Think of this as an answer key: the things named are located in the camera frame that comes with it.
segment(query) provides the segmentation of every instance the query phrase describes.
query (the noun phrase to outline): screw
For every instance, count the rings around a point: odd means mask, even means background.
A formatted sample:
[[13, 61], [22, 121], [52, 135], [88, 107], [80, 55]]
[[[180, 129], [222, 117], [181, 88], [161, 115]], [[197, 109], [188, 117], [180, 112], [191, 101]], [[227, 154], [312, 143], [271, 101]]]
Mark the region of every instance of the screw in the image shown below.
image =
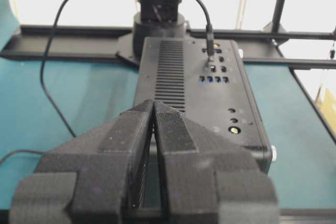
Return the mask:
[[278, 157], [277, 149], [274, 145], [272, 145], [271, 148], [272, 148], [272, 162], [275, 162]]

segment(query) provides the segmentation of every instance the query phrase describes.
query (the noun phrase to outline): ventilation grille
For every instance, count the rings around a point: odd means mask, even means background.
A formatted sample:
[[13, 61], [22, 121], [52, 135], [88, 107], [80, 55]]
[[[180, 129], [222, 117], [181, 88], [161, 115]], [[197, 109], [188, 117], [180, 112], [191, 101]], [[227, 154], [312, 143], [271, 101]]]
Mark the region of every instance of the ventilation grille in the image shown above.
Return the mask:
[[160, 43], [155, 100], [185, 112], [183, 42]]

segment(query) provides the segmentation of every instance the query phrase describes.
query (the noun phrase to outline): black electronic device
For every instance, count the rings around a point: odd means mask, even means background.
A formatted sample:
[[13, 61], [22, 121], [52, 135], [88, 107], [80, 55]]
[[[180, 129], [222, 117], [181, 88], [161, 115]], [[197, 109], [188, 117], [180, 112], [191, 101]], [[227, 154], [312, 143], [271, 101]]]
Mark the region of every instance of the black electronic device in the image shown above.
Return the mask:
[[215, 41], [208, 61], [202, 39], [147, 38], [135, 104], [162, 101], [251, 151], [267, 173], [272, 151], [237, 45]]

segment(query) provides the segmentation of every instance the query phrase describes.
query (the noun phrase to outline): black cable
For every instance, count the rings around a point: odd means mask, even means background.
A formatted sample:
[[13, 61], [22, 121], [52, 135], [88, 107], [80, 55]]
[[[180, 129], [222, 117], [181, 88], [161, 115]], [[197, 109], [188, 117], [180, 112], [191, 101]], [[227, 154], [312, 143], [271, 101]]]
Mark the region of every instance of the black cable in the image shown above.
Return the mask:
[[32, 151], [32, 150], [15, 150], [12, 152], [7, 153], [3, 158], [0, 159], [0, 165], [2, 165], [9, 157], [18, 154], [18, 153], [30, 153], [30, 154], [36, 154], [36, 155], [43, 155], [44, 152], [39, 151]]
[[[57, 106], [57, 104], [55, 103], [55, 101], [52, 99], [49, 91], [47, 90], [47, 88], [45, 86], [45, 83], [44, 83], [44, 75], [43, 75], [44, 74], [44, 68], [45, 68], [46, 60], [47, 60], [47, 57], [48, 57], [48, 54], [49, 54], [49, 50], [50, 50], [50, 46], [51, 46], [51, 42], [52, 42], [52, 40], [54, 38], [55, 31], [57, 29], [58, 19], [60, 17], [60, 14], [61, 14], [64, 6], [67, 4], [68, 1], [69, 0], [64, 0], [62, 2], [60, 8], [58, 9], [58, 12], [57, 12], [57, 15], [56, 15], [53, 27], [51, 28], [50, 35], [49, 35], [49, 38], [48, 38], [48, 43], [47, 43], [46, 49], [44, 51], [43, 59], [42, 59], [42, 63], [41, 63], [40, 83], [41, 83], [41, 86], [42, 86], [42, 89], [43, 89], [44, 93], [46, 94], [47, 98], [49, 99], [49, 101], [54, 106], [54, 108], [57, 111], [58, 115], [61, 117], [61, 119], [64, 122], [65, 126], [69, 130], [70, 134], [73, 137], [76, 137], [74, 131], [72, 130], [72, 128], [70, 127], [70, 125], [67, 122], [66, 118], [62, 114], [60, 108]], [[213, 28], [212, 28], [212, 24], [211, 24], [211, 21], [210, 21], [209, 13], [208, 13], [205, 5], [203, 4], [203, 2], [201, 0], [196, 0], [196, 1], [201, 6], [201, 8], [202, 8], [202, 10], [204, 12], [205, 18], [206, 18], [206, 22], [207, 22], [207, 25], [206, 25], [206, 32], [207, 32], [207, 35], [206, 35], [207, 53], [208, 53], [208, 56], [209, 56], [209, 61], [211, 61], [211, 60], [213, 60], [213, 55], [214, 55], [214, 42], [213, 42], [213, 40], [214, 40], [214, 34], [213, 34]]]

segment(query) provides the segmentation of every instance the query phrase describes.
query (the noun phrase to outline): teal mat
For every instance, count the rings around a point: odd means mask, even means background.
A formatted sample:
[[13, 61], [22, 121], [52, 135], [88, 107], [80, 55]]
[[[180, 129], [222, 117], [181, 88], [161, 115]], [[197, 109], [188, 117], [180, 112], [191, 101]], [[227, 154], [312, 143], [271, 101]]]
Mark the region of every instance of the teal mat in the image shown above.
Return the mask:
[[[45, 98], [40, 63], [0, 59], [0, 156], [17, 148], [46, 151], [71, 136]], [[77, 134], [132, 107], [138, 72], [108, 64], [48, 62], [46, 83]], [[336, 207], [336, 146], [285, 66], [248, 65], [247, 73], [278, 160], [270, 176], [281, 207]], [[38, 162], [18, 154], [0, 166], [0, 209]]]
[[[0, 58], [0, 156], [18, 148], [47, 151], [71, 139], [39, 84], [38, 62]], [[133, 106], [138, 72], [108, 64], [46, 64], [46, 85], [76, 134]], [[0, 166], [0, 209], [8, 209], [17, 183], [38, 156], [18, 154]]]
[[18, 26], [19, 23], [11, 12], [8, 0], [0, 0], [0, 51]]
[[247, 65], [282, 208], [336, 208], [336, 146], [286, 66]]

